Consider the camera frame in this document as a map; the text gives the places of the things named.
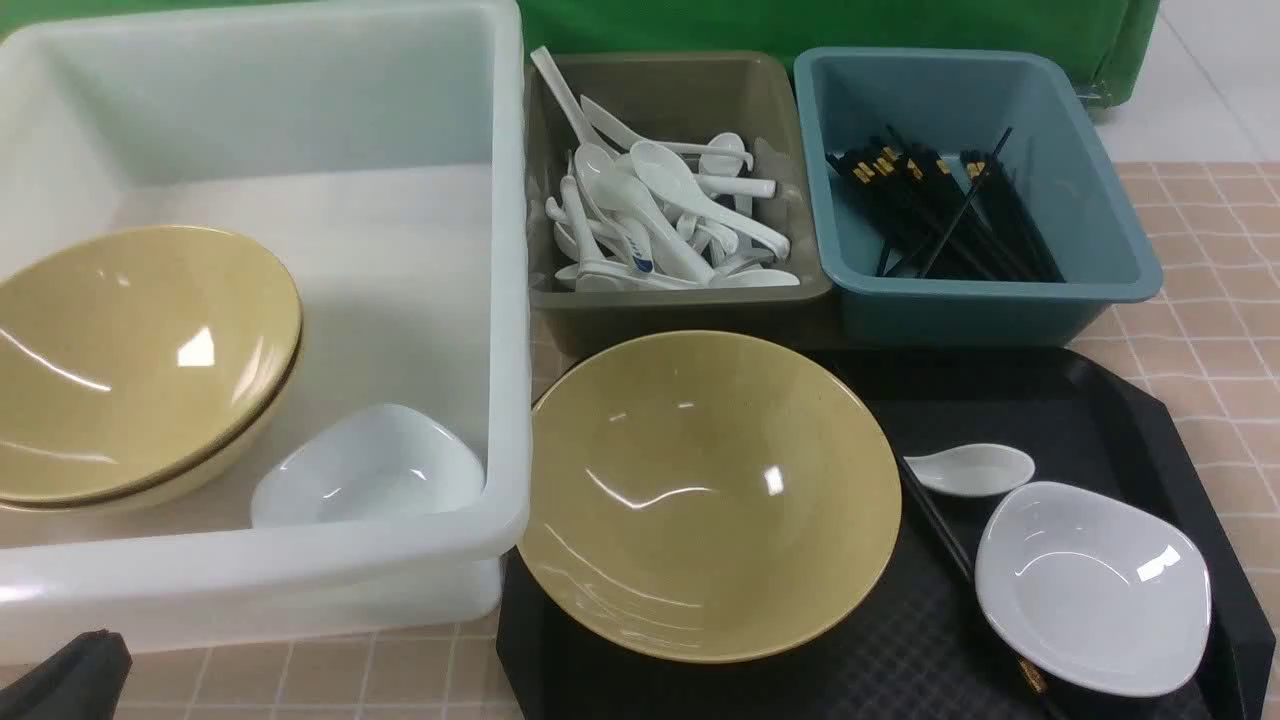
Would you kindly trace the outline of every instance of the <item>stacked yellow bowls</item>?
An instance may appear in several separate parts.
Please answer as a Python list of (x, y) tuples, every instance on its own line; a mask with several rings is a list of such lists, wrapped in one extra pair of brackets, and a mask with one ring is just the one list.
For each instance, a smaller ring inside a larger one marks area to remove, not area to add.
[(0, 283), (0, 507), (132, 510), (227, 469), (278, 409), (302, 304), (239, 234), (100, 237)]

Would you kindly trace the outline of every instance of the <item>green cloth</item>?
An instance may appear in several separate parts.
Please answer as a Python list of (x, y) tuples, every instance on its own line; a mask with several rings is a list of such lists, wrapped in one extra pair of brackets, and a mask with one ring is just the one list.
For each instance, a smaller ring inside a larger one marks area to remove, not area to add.
[[(0, 36), (29, 23), (275, 0), (0, 0)], [(1024, 50), (1097, 105), (1129, 99), (1158, 0), (521, 0), (525, 42), (556, 53), (879, 45)]]

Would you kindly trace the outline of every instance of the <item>black tray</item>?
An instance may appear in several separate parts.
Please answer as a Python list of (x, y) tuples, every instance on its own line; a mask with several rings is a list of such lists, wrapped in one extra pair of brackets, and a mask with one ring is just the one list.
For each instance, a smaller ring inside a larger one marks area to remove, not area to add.
[[(1038, 478), (1124, 500), (1199, 546), (1215, 596), (1196, 680), (1162, 698), (1123, 700), (1050, 678), (1074, 719), (1261, 717), (1275, 635), (1160, 401), (1066, 350), (810, 356), (872, 407), (899, 454), (1020, 447)], [(997, 501), (936, 498), (974, 552)], [(908, 495), (876, 589), (791, 652), (718, 666), (630, 652), (564, 615), (512, 553), (498, 655), (527, 720), (1043, 717)]]

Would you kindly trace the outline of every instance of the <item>floor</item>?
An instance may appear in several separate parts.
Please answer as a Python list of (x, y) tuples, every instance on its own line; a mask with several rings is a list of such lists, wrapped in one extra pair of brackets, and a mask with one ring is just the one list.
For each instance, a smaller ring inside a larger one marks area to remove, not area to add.
[(1133, 99), (1096, 115), (1135, 160), (1280, 160), (1280, 3), (1164, 0)]

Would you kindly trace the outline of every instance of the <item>bowl rim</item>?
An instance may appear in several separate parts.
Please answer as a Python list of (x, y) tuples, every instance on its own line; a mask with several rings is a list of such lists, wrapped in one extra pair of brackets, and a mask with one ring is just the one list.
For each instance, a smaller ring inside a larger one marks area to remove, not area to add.
[[(577, 612), (577, 609), (572, 607), (570, 603), (562, 602), (561, 598), (556, 596), (556, 593), (548, 591), (545, 588), (545, 585), (543, 585), (541, 578), (539, 577), (539, 573), (536, 570), (538, 564), (532, 561), (532, 560), (536, 560), (536, 557), (530, 557), (530, 555), (529, 555), (529, 552), (526, 550), (525, 536), (524, 534), (516, 542), (516, 551), (520, 552), (521, 559), (524, 560), (525, 565), (529, 568), (530, 577), (532, 577), (534, 582), (538, 583), (539, 589), (541, 589), (541, 592), (547, 597), (549, 597), (552, 600), (552, 602), (556, 603), (557, 607), (559, 607), (566, 615), (568, 615), (570, 618), (572, 618), (575, 621), (577, 621), (579, 624), (581, 624), (584, 628), (586, 628), (591, 633), (596, 634), (602, 639), (604, 639), (604, 641), (607, 641), (609, 643), (613, 643), (613, 644), (616, 644), (618, 647), (623, 647), (626, 650), (630, 650), (630, 651), (634, 651), (634, 652), (639, 652), (640, 655), (645, 655), (645, 656), (649, 656), (649, 657), (655, 657), (658, 660), (668, 660), (668, 661), (677, 661), (677, 662), (689, 662), (689, 664), (694, 664), (694, 665), (727, 665), (727, 664), (731, 664), (731, 662), (746, 662), (746, 661), (751, 661), (751, 660), (760, 660), (760, 659), (764, 659), (764, 657), (772, 657), (774, 655), (781, 655), (781, 653), (787, 652), (790, 650), (795, 650), (795, 648), (797, 648), (797, 647), (800, 647), (800, 646), (803, 646), (805, 643), (809, 643), (809, 642), (814, 641), (815, 638), (823, 635), (824, 633), (827, 633), (828, 630), (831, 630), (832, 628), (835, 628), (836, 625), (838, 625), (840, 623), (842, 623), (846, 618), (849, 618), (849, 615), (854, 610), (856, 610), (858, 606), (861, 605), (863, 601), (865, 601), (870, 596), (870, 593), (876, 589), (876, 585), (879, 584), (881, 578), (884, 577), (884, 570), (888, 568), (890, 560), (892, 560), (892, 557), (893, 557), (893, 551), (897, 548), (897, 537), (901, 533), (901, 527), (902, 527), (902, 486), (901, 486), (901, 480), (900, 480), (900, 475), (899, 475), (899, 470), (897, 470), (896, 452), (893, 451), (893, 446), (888, 442), (888, 436), (884, 434), (884, 429), (881, 427), (879, 420), (876, 418), (874, 414), (872, 414), (870, 409), (861, 400), (861, 397), (859, 397), (858, 393), (855, 393), (852, 388), (850, 388), (844, 380), (841, 380), (838, 377), (836, 377), (836, 374), (832, 373), (831, 370), (823, 368), (822, 365), (819, 365), (818, 363), (813, 361), (812, 359), (805, 357), (803, 354), (796, 352), (795, 350), (792, 350), (790, 347), (786, 347), (783, 345), (780, 345), (780, 343), (776, 343), (776, 342), (769, 342), (767, 340), (758, 338), (758, 337), (754, 337), (754, 336), (742, 334), (742, 333), (733, 333), (733, 332), (726, 332), (726, 331), (710, 331), (710, 329), (668, 331), (668, 332), (660, 332), (660, 333), (653, 333), (653, 334), (640, 336), (640, 337), (635, 337), (635, 338), (627, 340), (625, 342), (620, 342), (618, 345), (613, 345), (613, 346), (611, 346), (611, 347), (608, 347), (605, 350), (602, 350), (602, 351), (599, 351), (599, 352), (596, 352), (596, 354), (594, 354), (594, 355), (591, 355), (589, 357), (582, 359), (581, 361), (579, 361), (577, 364), (575, 364), (572, 368), (564, 370), (564, 373), (559, 378), (557, 378), (556, 382), (552, 383), (550, 387), (548, 387), (547, 391), (543, 392), (538, 397), (538, 401), (534, 402), (534, 407), (532, 407), (532, 414), (534, 414), (535, 421), (536, 421), (536, 414), (538, 414), (539, 409), (541, 409), (541, 406), (545, 404), (547, 398), (550, 397), (552, 392), (556, 388), (558, 388), (561, 386), (561, 383), (563, 383), (570, 375), (572, 375), (580, 368), (584, 368), (588, 364), (595, 361), (598, 357), (602, 357), (603, 355), (605, 355), (608, 352), (612, 352), (614, 350), (618, 350), (621, 347), (630, 346), (630, 345), (639, 345), (639, 343), (643, 343), (643, 342), (654, 342), (654, 338), (666, 338), (668, 336), (690, 336), (690, 337), (719, 337), (719, 336), (727, 336), (727, 337), (731, 337), (731, 338), (733, 338), (733, 340), (736, 340), (739, 342), (744, 342), (745, 341), (745, 342), (749, 342), (751, 345), (765, 345), (765, 346), (771, 346), (771, 347), (774, 347), (774, 348), (778, 348), (778, 350), (783, 350), (786, 352), (790, 352), (790, 354), (795, 355), (796, 357), (799, 357), (804, 363), (812, 365), (814, 369), (817, 369), (817, 370), (822, 372), (824, 375), (827, 375), (838, 387), (844, 388), (845, 392), (847, 393), (847, 396), (851, 397), (854, 401), (856, 401), (858, 405), (861, 406), (863, 410), (868, 414), (868, 416), (870, 418), (873, 425), (876, 427), (878, 438), (883, 442), (888, 466), (892, 468), (895, 482), (892, 484), (893, 489), (891, 491), (891, 496), (896, 501), (895, 505), (897, 505), (897, 512), (895, 514), (895, 518), (893, 518), (893, 521), (892, 521), (892, 528), (891, 529), (886, 529), (886, 533), (884, 533), (886, 537), (891, 536), (892, 541), (888, 543), (888, 546), (887, 546), (887, 548), (886, 548), (886, 551), (883, 553), (883, 557), (879, 559), (876, 562), (868, 562), (867, 564), (868, 568), (872, 568), (873, 565), (876, 568), (874, 568), (874, 573), (868, 573), (868, 577), (870, 578), (870, 582), (867, 584), (865, 589), (861, 592), (861, 594), (858, 594), (858, 593), (849, 594), (846, 597), (846, 601), (845, 601), (847, 603), (846, 609), (844, 609), (844, 610), (841, 610), (838, 612), (835, 612), (831, 618), (826, 618), (822, 621), (815, 623), (814, 626), (810, 628), (810, 629), (808, 629), (806, 632), (797, 633), (795, 637), (788, 638), (788, 639), (786, 639), (783, 642), (776, 642), (776, 643), (772, 643), (772, 644), (768, 644), (768, 646), (762, 646), (762, 647), (756, 647), (756, 648), (748, 650), (748, 651), (740, 651), (740, 652), (727, 653), (727, 655), (716, 655), (716, 656), (698, 655), (698, 653), (692, 653), (692, 652), (685, 652), (685, 653), (681, 653), (681, 652), (669, 652), (669, 653), (663, 653), (663, 652), (659, 652), (659, 651), (654, 650), (653, 647), (641, 646), (641, 644), (637, 644), (637, 643), (632, 643), (632, 642), (630, 642), (627, 639), (618, 638), (618, 637), (611, 637), (611, 635), (607, 635), (607, 634), (599, 632), (596, 629), (596, 626), (586, 616), (584, 616), (580, 612)], [(529, 525), (531, 527), (532, 524), (534, 524), (532, 503), (530, 502), (530, 521), (529, 521)]]
[(243, 233), (220, 228), (212, 228), (207, 225), (189, 225), (189, 224), (152, 224), (152, 225), (120, 228), (116, 231), (96, 234), (93, 237), (90, 237), (88, 240), (73, 243), (68, 247), (63, 247), (56, 252), (45, 255), (44, 258), (40, 258), (35, 263), (19, 268), (18, 272), (13, 273), (12, 275), (0, 279), (0, 287), (13, 282), (14, 279), (22, 277), (23, 274), (41, 265), (56, 261), (59, 258), (69, 255), (90, 245), (108, 242), (116, 237), (124, 237), (132, 234), (165, 233), (175, 231), (178, 232), (195, 231), (198, 234), (205, 236), (206, 241), (212, 236), (223, 236), (223, 237), (236, 238), (237, 241), (244, 241), (250, 246), (256, 249), (256, 251), (261, 252), (264, 259), (270, 259), (270, 261), (273, 261), (284, 273), (283, 277), (288, 279), (289, 288), (292, 290), (293, 307), (294, 307), (293, 313), (294, 319), (291, 328), (292, 337), (289, 338), (293, 343), (293, 350), (291, 352), (289, 361), (279, 365), (279, 369), (274, 373), (274, 377), (266, 386), (268, 389), (262, 391), (257, 401), (250, 405), (239, 418), (237, 418), (233, 423), (224, 427), (220, 432), (207, 438), (207, 441), (201, 446), (189, 448), (188, 452), (186, 452), (182, 457), (178, 457), (173, 462), (164, 465), (161, 468), (156, 468), (152, 471), (141, 477), (131, 478), (128, 480), (123, 480), (115, 484), (99, 486), (99, 488), (93, 491), (84, 491), (76, 493), (60, 493), (60, 495), (50, 495), (41, 497), (35, 497), (35, 493), (31, 493), (32, 495), (31, 497), (14, 498), (12, 493), (5, 491), (4, 483), (0, 482), (0, 507), (88, 506), (95, 503), (109, 502), (111, 500), (119, 500), (129, 495), (143, 492), (146, 489), (154, 488), (157, 484), (165, 483), (175, 477), (186, 474), (191, 469), (205, 462), (209, 457), (216, 455), (224, 447), (230, 445), (236, 438), (238, 438), (246, 429), (248, 429), (250, 425), (252, 425), (253, 421), (257, 420), (257, 418), (262, 415), (264, 410), (266, 410), (266, 407), (273, 402), (273, 400), (276, 397), (279, 392), (279, 388), (283, 386), (285, 379), (292, 374), (293, 365), (302, 347), (303, 306), (302, 306), (302, 296), (298, 292), (297, 281), (293, 278), (293, 273), (289, 272), (288, 266), (284, 264), (284, 261), (280, 260), (278, 255), (271, 252), (265, 245), (262, 245), (253, 237)]
[(297, 375), (297, 366), (303, 354), (302, 352), (303, 337), (305, 336), (298, 337), (298, 343), (294, 346), (293, 355), (285, 364), (285, 370), (283, 377), (275, 386), (271, 387), (270, 392), (266, 393), (266, 400), (262, 402), (262, 406), (257, 410), (257, 413), (253, 413), (251, 415), (248, 421), (244, 423), (244, 427), (242, 427), (238, 432), (233, 433), (229, 438), (227, 438), (227, 442), (223, 442), (216, 447), (209, 448), (207, 452), (202, 452), (198, 457), (193, 459), (191, 462), (187, 462), (182, 468), (174, 470), (173, 473), (168, 473), (163, 478), (142, 487), (124, 489), (113, 493), (108, 497), (100, 497), (87, 501), (13, 502), (9, 500), (0, 500), (0, 511), (8, 510), (14, 512), (55, 515), (55, 514), (87, 512), (87, 511), (115, 512), (115, 511), (129, 510), (133, 507), (146, 507), (147, 505), (145, 502), (142, 505), (137, 503), (137, 501), (142, 500), (142, 496), (168, 484), (170, 480), (182, 479), (188, 473), (197, 470), (201, 465), (209, 462), (210, 460), (216, 457), (220, 452), (227, 450), (227, 447), (230, 446), (237, 439), (239, 439), (241, 436), (250, 432), (255, 425), (257, 425), (257, 423), (265, 415), (273, 413), (278, 407), (280, 401), (284, 398), (284, 393), (287, 392), (289, 386), (292, 386), (293, 378)]

